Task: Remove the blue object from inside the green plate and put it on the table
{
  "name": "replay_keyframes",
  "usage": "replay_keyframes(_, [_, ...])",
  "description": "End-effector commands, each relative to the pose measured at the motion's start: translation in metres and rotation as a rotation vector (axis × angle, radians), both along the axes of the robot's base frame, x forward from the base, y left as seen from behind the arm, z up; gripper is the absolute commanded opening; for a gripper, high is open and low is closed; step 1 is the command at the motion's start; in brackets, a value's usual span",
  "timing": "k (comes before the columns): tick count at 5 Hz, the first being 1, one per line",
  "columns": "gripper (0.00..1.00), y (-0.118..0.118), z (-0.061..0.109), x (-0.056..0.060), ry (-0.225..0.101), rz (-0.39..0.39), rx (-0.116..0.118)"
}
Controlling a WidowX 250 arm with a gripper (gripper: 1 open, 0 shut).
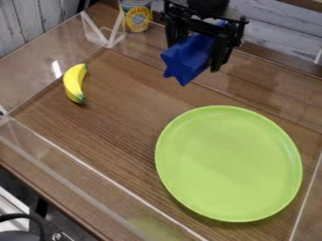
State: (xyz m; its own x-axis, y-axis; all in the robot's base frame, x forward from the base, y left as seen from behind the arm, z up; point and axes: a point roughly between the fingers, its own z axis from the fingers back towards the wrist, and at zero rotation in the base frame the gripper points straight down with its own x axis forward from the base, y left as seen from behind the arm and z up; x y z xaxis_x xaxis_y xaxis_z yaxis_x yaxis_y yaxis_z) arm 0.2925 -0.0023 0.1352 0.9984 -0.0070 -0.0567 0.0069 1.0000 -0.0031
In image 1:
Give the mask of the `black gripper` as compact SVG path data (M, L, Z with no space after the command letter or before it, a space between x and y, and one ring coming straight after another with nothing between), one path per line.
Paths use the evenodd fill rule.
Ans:
M230 0L163 0L163 19L168 47L187 38L188 31L216 34L223 29L243 34L249 24L247 16L230 6ZM227 63L231 50L231 34L223 32L211 46L211 72Z

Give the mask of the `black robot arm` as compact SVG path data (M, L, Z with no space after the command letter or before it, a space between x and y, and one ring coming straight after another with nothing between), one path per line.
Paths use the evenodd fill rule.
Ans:
M229 5L230 0L163 0L167 46L196 32L211 39L208 63L216 72L227 63L235 47L242 45L249 19Z

